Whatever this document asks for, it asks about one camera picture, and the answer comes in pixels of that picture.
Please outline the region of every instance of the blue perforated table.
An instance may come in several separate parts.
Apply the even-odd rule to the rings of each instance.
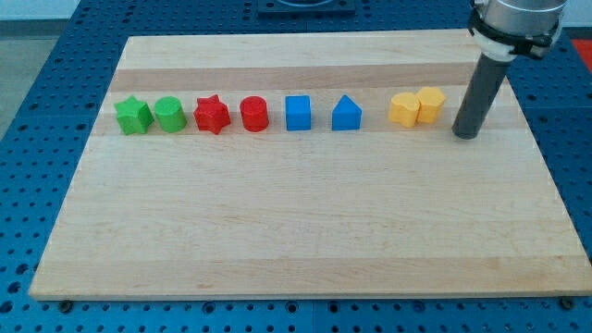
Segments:
[[[82,0],[0,142],[0,332],[592,331],[592,297],[121,303],[27,295],[84,143],[130,35],[462,28],[468,2],[359,0],[354,16],[258,18],[253,1]],[[592,75],[563,35],[509,78],[588,256]]]

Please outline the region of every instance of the black cylindrical rod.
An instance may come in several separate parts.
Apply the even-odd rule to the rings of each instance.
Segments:
[[[477,136],[509,67],[510,62],[496,61],[483,54],[479,57],[452,125],[457,137],[469,140]]]

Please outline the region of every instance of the blue block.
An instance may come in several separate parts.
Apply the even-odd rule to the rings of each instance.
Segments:
[[[332,130],[359,130],[362,109],[348,95],[343,95],[331,117]]]
[[[311,98],[308,95],[286,96],[286,128],[311,129]]]

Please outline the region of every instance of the green cylinder block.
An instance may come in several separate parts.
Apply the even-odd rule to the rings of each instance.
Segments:
[[[165,132],[174,133],[183,130],[187,125],[181,102],[177,97],[167,96],[156,101],[154,113]]]

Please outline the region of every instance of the yellow block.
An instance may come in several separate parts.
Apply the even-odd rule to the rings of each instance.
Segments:
[[[431,124],[438,120],[446,102],[444,92],[440,88],[424,87],[416,95],[421,104],[417,121]]]
[[[415,126],[419,112],[419,99],[412,92],[397,93],[390,99],[388,119],[406,128]]]

